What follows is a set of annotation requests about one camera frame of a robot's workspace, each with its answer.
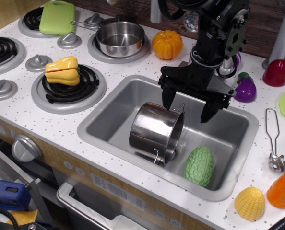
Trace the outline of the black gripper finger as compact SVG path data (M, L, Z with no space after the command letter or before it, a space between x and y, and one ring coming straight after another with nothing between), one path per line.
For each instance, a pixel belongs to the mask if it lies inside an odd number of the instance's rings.
M174 84L165 84L163 86L162 103L163 103L163 107L166 110L170 109L170 107L174 101L176 92L177 92L177 90L176 90L176 86Z
M201 114L201 123L208 122L219 110L228 108L229 102L225 101L208 101L205 103Z

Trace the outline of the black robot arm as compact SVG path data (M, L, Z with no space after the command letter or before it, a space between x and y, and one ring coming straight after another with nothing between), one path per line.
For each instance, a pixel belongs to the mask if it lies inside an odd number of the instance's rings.
M235 75L220 73L225 60L237 64L236 55L248 43L245 38L249 19L248 0L175 0L178 7L174 14L168 11L165 0L158 1L160 12L170 20L196 12L198 40L190 53L190 61L184 67L162 67L158 84L162 88L162 103L170 109L177 92L205 101L201 122L208 122L220 109L228 108L235 90L222 79Z

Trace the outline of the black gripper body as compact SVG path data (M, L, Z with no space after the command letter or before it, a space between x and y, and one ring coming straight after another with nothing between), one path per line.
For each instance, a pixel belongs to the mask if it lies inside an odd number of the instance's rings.
M160 71L161 77L158 84L162 90L165 84L174 84L177 92L205 102L229 102L236 95L235 90L222 82L210 67L191 63L183 67L164 66Z

